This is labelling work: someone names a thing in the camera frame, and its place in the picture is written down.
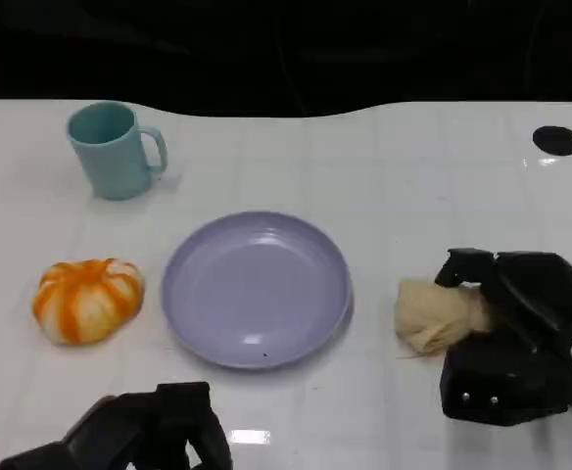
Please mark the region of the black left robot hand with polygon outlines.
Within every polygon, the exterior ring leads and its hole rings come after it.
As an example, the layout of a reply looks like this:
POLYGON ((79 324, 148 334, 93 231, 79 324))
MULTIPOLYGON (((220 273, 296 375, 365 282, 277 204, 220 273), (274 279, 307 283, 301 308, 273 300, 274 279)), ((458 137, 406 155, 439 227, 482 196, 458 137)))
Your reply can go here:
POLYGON ((59 441, 0 461, 0 469, 231 469, 206 382, 160 384, 149 393, 98 400, 59 441))

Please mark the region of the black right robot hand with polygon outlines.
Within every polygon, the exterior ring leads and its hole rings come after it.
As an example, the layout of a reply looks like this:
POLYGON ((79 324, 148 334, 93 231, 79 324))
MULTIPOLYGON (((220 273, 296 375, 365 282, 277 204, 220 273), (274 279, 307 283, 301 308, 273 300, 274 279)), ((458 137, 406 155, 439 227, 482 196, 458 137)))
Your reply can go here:
POLYGON ((492 329, 448 349, 440 379, 444 414, 514 426, 572 413, 572 265, 544 252, 449 254, 436 284, 477 285, 492 329))

